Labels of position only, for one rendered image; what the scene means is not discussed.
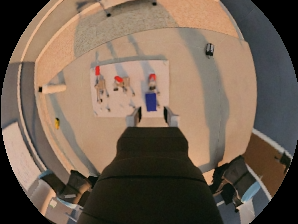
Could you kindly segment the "white plastic bottle with black cap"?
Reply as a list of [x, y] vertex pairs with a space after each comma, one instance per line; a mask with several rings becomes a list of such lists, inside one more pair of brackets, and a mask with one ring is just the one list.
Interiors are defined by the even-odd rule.
[[67, 89], [67, 84], [65, 83], [44, 84], [43, 87], [39, 87], [39, 93], [59, 92], [65, 91], [65, 89]]

